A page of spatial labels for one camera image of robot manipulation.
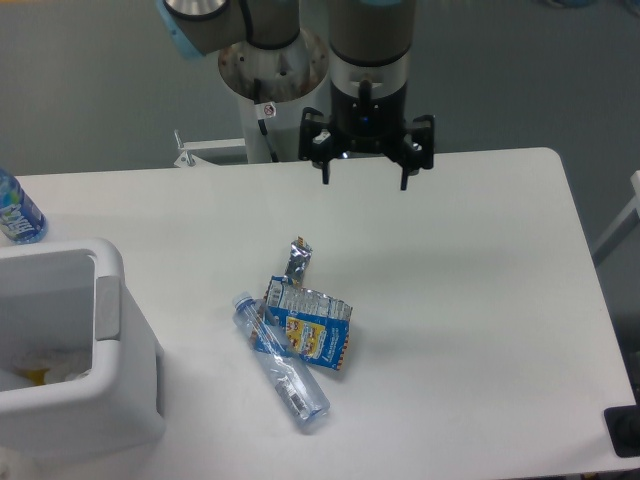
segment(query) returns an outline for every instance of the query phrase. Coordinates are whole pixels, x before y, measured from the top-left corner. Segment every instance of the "blue snack package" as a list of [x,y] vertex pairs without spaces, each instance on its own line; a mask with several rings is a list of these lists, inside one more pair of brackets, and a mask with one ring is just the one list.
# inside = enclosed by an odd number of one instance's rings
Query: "blue snack package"
[[293,350],[308,363],[340,370],[349,344],[352,308],[328,295],[295,285],[289,277],[271,277],[267,307]]

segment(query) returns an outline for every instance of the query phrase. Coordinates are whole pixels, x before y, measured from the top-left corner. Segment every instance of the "plastic water bottle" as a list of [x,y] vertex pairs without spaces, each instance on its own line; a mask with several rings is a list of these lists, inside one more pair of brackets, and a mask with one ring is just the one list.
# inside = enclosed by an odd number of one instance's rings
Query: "plastic water bottle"
[[263,300],[247,292],[233,299],[233,321],[252,343],[254,354],[298,426],[308,427],[329,410],[329,400],[289,345]]
[[0,230],[13,243],[35,243],[47,233],[47,220],[20,183],[0,168]]

